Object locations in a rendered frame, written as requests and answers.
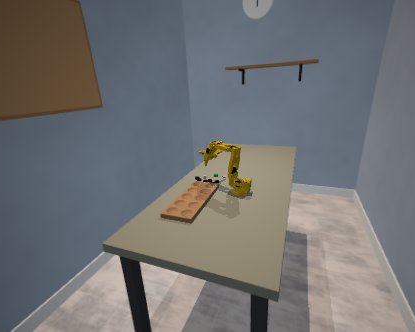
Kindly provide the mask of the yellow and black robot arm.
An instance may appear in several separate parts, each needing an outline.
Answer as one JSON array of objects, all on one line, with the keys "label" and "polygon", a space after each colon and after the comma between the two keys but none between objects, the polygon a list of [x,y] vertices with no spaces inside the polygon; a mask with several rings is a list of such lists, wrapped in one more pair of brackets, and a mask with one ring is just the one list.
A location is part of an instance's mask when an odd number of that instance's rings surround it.
[{"label": "yellow and black robot arm", "polygon": [[[222,145],[222,146],[219,146]],[[229,148],[225,148],[229,147]],[[206,154],[211,155],[213,154],[217,149],[231,152],[231,157],[229,161],[228,166],[228,178],[229,178],[229,186],[234,187],[233,190],[231,190],[231,193],[238,195],[238,196],[247,196],[250,189],[249,189],[249,181],[250,179],[240,179],[238,177],[238,168],[239,168],[239,162],[240,162],[240,151],[241,147],[231,144],[225,144],[221,141],[213,141],[209,144],[209,146],[206,148]],[[234,166],[233,166],[233,163]],[[234,182],[235,180],[235,182]],[[242,189],[241,189],[242,188]],[[248,188],[248,191],[247,191]]]}]

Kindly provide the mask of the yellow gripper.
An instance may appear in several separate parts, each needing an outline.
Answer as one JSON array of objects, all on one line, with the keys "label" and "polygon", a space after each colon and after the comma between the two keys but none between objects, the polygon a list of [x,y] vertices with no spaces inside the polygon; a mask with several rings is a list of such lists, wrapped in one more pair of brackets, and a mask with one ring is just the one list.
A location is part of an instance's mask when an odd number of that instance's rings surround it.
[{"label": "yellow gripper", "polygon": [[[202,150],[202,151],[199,151],[198,153],[204,154],[205,152],[206,152],[206,150]],[[204,155],[205,166],[207,166],[207,163],[208,163],[209,160],[211,160],[212,158],[216,158],[219,153],[222,153],[222,151],[221,150],[215,151],[211,155],[208,155],[208,154],[205,153],[205,155]]]}]

